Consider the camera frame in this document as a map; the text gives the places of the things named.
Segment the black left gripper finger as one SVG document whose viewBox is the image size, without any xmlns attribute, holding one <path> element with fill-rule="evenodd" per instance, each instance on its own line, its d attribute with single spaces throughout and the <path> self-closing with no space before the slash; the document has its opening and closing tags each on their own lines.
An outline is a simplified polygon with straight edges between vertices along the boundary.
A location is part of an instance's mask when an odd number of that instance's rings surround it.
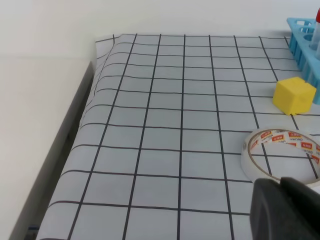
<svg viewBox="0 0 320 240">
<path fill-rule="evenodd" d="M 249 220 L 254 240 L 318 240 L 320 189 L 291 177 L 280 182 L 259 178 L 253 186 Z"/>
</svg>

